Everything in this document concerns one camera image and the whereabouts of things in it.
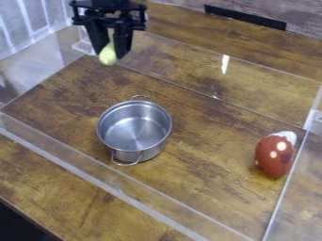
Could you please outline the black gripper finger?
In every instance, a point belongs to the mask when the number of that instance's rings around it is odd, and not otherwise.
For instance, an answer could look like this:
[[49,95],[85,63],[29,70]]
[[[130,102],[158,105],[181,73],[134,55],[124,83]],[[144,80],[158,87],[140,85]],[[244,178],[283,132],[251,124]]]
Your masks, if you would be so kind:
[[98,54],[109,43],[108,30],[100,24],[86,24],[85,29],[94,53]]
[[117,59],[128,54],[132,47],[133,30],[120,27],[114,29],[113,42]]

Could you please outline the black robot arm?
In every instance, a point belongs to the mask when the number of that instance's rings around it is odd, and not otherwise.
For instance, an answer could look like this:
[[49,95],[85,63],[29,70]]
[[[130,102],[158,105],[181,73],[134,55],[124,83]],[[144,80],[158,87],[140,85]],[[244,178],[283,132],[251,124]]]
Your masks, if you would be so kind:
[[117,59],[132,48],[134,31],[146,29],[146,6],[130,0],[70,0],[73,25],[85,27],[86,34],[98,54],[112,43]]

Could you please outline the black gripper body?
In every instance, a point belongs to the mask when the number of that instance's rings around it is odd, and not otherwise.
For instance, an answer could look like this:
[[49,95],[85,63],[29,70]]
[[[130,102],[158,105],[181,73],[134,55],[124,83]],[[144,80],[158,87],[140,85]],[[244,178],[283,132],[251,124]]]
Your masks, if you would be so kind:
[[74,25],[97,23],[102,27],[113,28],[124,24],[129,29],[146,29],[146,6],[132,0],[70,0]]

